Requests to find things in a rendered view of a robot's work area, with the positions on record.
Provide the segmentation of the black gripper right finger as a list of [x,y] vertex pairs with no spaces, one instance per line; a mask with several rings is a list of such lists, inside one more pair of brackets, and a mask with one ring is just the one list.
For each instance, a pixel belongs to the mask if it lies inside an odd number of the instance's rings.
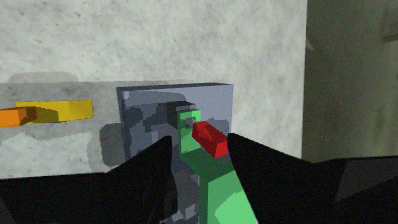
[[235,133],[227,148],[258,224],[341,224],[352,194],[398,190],[398,156],[312,163]]

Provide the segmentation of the red-headed metal pin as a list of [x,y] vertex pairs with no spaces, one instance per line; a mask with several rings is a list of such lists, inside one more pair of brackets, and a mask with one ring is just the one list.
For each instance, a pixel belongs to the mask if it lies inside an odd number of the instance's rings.
[[192,137],[215,159],[228,154],[227,136],[218,131],[206,121],[196,122],[186,118],[186,123],[192,128]]

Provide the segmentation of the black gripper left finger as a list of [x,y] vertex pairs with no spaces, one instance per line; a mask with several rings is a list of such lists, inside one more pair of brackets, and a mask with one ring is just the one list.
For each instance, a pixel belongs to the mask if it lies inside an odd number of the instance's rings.
[[0,224],[160,224],[172,161],[164,136],[107,172],[0,179]]

